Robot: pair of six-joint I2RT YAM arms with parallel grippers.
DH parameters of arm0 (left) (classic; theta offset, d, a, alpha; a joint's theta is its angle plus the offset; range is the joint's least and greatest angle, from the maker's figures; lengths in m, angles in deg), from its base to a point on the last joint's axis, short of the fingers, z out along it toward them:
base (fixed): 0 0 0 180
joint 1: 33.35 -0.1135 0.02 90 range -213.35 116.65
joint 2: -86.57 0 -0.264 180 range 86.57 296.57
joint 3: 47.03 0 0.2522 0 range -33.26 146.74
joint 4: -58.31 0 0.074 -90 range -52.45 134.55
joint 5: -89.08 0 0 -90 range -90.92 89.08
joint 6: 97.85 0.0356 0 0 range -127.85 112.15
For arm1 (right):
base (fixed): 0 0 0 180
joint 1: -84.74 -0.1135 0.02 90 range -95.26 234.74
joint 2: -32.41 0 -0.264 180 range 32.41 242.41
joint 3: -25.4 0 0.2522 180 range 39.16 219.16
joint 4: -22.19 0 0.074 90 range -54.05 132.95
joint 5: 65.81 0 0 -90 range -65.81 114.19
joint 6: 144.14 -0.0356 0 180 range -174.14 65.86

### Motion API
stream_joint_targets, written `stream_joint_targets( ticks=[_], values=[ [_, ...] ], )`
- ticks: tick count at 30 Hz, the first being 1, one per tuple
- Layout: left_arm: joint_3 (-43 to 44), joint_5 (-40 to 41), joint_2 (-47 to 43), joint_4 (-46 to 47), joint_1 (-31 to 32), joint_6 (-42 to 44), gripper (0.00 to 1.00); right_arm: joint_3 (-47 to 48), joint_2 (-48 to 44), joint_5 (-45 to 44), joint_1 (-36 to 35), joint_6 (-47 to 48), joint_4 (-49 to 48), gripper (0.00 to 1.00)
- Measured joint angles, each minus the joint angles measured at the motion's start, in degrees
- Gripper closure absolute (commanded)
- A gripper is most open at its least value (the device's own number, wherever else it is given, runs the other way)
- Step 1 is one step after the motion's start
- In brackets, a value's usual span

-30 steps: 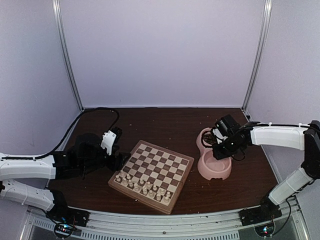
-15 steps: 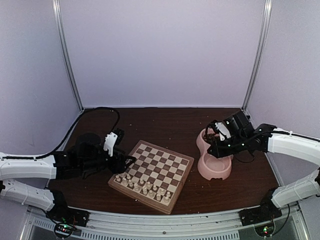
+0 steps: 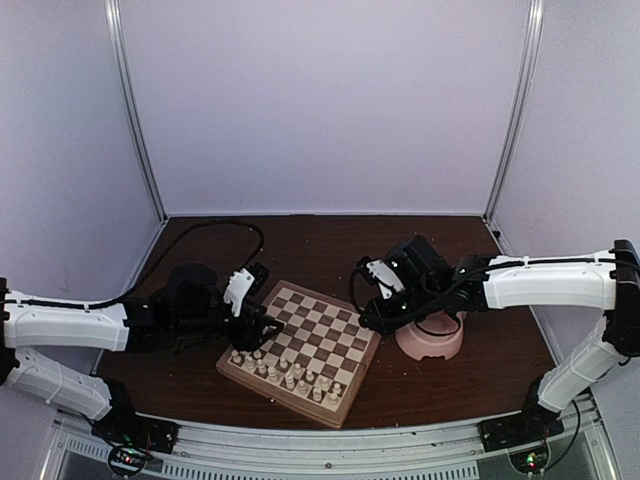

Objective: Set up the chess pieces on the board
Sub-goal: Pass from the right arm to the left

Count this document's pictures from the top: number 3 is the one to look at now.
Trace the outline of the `white rook piece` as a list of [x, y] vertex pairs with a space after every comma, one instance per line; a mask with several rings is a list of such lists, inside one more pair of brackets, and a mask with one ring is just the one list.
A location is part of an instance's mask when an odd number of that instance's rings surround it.
[[336, 393], [331, 392], [327, 395], [327, 397], [328, 397], [328, 402], [331, 405], [336, 405], [338, 403], [339, 397]]

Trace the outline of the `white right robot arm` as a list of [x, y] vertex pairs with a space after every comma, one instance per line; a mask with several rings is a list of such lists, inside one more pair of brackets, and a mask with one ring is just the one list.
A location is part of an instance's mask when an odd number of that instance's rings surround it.
[[639, 256], [628, 240], [570, 257], [469, 255], [449, 265], [416, 235], [385, 257], [363, 257], [353, 272], [379, 288], [360, 311], [361, 326], [390, 334], [430, 314], [520, 306], [595, 308], [602, 317], [569, 358], [534, 380], [513, 419], [519, 440], [535, 440], [615, 364], [639, 354]]

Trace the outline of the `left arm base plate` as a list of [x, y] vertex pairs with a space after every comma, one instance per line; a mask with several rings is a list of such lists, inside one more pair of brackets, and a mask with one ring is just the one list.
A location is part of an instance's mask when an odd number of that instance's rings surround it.
[[179, 426], [175, 422], [150, 417], [137, 417], [133, 425], [116, 425], [90, 421], [92, 434], [110, 444], [125, 445], [145, 453], [171, 454], [177, 441]]

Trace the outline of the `pink double bowl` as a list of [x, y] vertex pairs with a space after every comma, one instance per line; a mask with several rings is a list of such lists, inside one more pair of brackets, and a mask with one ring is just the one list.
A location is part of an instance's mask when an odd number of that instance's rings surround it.
[[414, 326], [404, 326], [395, 332], [395, 340], [400, 349], [411, 359], [444, 358], [449, 360], [458, 354], [464, 337], [466, 312], [458, 312], [454, 317], [441, 311], [426, 317], [421, 326], [436, 332], [449, 331], [449, 335], [427, 335]]

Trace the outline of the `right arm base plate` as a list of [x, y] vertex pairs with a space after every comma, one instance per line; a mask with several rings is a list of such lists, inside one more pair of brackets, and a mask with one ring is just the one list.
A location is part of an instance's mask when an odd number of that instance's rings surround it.
[[481, 421], [478, 429], [486, 452], [511, 449], [530, 443], [540, 443], [549, 436], [564, 432], [561, 420], [548, 422], [522, 413]]

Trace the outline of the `white king piece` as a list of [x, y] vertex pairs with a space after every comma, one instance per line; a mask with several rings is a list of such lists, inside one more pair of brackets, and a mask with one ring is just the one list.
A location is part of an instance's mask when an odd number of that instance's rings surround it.
[[304, 369], [299, 363], [295, 363], [292, 367], [293, 377], [296, 381], [303, 377]]

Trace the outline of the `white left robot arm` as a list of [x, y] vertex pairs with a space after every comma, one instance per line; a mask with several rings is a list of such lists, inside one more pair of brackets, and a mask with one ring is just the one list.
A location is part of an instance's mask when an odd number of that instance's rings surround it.
[[277, 336], [282, 322], [250, 301], [268, 278], [259, 263], [234, 272], [224, 290], [203, 264], [171, 270], [164, 287], [146, 298], [124, 296], [90, 304], [1, 290], [1, 383], [48, 404], [75, 411], [123, 444], [144, 433], [126, 387], [83, 374], [37, 352], [39, 346], [89, 347], [150, 353], [225, 338], [253, 352]]

